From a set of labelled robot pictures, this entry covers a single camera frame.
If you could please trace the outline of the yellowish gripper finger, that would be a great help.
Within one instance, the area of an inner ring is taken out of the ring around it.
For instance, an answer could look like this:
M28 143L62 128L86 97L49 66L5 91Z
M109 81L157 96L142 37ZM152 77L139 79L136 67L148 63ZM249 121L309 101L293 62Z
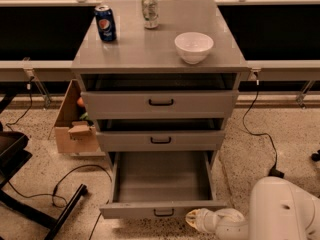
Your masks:
M198 219L199 219L199 209L194 209L188 212L185 216L185 221L189 226L193 228L198 227Z

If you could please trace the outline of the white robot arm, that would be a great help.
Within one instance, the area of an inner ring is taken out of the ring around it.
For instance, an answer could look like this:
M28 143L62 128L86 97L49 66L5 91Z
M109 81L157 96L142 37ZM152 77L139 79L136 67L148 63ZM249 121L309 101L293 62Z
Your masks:
M236 209L201 208L186 222L219 240L320 240L320 199L287 180L265 177L252 189L248 220Z

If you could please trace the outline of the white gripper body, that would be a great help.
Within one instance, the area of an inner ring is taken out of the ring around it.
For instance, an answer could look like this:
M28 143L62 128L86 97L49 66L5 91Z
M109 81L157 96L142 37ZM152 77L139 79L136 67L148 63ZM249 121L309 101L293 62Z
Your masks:
M242 227L245 224L245 217L232 208L217 211L201 208L195 212L194 223L200 232L222 233Z

